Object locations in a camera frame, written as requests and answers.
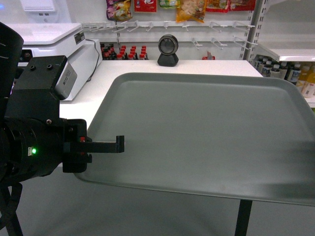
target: white counter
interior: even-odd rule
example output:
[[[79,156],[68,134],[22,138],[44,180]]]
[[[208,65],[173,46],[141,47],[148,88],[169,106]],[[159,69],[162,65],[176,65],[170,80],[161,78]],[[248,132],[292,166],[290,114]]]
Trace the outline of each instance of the white counter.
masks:
[[[113,81],[130,72],[261,77],[245,60],[180,60],[175,67],[159,66],[156,60],[106,60],[73,101],[61,102],[60,117],[85,119],[89,127]]]

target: black tripod leg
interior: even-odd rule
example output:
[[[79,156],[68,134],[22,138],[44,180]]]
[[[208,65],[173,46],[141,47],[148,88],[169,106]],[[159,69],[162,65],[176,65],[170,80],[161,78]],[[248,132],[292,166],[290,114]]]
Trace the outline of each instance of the black tripod leg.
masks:
[[[9,200],[10,200],[10,191],[8,188],[1,188],[0,189],[0,211],[3,213],[5,210]],[[10,222],[6,225],[6,230],[9,236],[23,236],[22,229],[20,226],[20,222],[18,220],[18,216],[14,214],[11,218]]]
[[[235,236],[246,236],[248,222],[250,220],[252,209],[252,201],[241,200],[238,209],[237,223],[235,229]]]

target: white shelf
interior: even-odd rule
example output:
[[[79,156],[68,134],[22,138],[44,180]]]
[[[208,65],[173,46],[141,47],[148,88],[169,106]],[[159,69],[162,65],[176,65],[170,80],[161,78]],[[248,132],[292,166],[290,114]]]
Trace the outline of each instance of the white shelf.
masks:
[[[311,108],[315,108],[315,96],[311,98],[305,98],[305,100],[307,101],[307,103],[309,104]]]
[[[315,42],[260,42],[257,54],[276,61],[315,61]]]

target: gray floor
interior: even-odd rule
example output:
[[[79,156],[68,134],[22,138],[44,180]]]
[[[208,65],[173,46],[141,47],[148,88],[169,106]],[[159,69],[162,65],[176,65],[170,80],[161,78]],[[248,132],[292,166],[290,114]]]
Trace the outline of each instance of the gray floor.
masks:
[[[233,236],[239,204],[89,184],[61,168],[23,186],[18,216],[25,236]],[[314,236],[314,219],[315,207],[254,202],[248,236]]]

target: gray tray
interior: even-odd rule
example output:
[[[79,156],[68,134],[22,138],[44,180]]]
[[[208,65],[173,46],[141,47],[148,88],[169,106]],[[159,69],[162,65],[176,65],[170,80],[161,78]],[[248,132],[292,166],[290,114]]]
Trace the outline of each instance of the gray tray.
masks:
[[[287,81],[130,73],[112,84],[76,176],[109,185],[315,206],[315,116]]]

